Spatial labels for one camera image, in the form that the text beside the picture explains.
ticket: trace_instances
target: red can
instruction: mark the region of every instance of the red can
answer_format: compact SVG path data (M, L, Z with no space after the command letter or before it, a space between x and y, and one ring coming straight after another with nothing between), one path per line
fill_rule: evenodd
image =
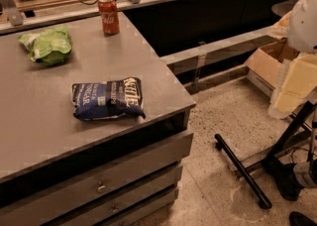
M108 35L119 33L118 9L115 0L98 0L103 32Z

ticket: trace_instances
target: floor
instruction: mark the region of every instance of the floor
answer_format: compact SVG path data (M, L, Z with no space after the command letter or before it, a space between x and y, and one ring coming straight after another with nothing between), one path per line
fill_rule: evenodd
M245 159L275 143L288 125L267 115L269 99L246 76L243 66L200 80L199 92L186 85L197 102L191 111L194 132L191 154L183 160L183 175L175 202L134 226L269 226L290 225L288 215L300 211L317 222L317 191L304 189L295 202L284 200L273 179L262 169L253 177L272 202L270 210L258 206L258 199L225 155L215 149L219 133ZM305 159L305 152L281 158L284 163Z

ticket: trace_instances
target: blue chip bag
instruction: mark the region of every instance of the blue chip bag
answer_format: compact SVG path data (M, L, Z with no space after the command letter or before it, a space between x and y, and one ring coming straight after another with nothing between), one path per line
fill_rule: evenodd
M132 114L146 118L141 81L129 77L102 83L72 84L73 116L95 120Z

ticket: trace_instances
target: white robot part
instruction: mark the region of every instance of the white robot part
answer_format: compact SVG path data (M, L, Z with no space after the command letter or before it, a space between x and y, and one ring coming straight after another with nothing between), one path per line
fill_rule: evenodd
M299 52L317 54L317 0L299 0L288 25L288 43Z

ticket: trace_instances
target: gray tabletop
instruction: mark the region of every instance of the gray tabletop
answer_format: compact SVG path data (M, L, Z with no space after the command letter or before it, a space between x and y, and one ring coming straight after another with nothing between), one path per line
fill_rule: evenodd
M124 14L120 34L105 37L100 17L66 23L73 41L68 62L29 61L22 34L0 38L0 182L184 111L195 102ZM138 77L145 120L80 122L72 116L71 85Z

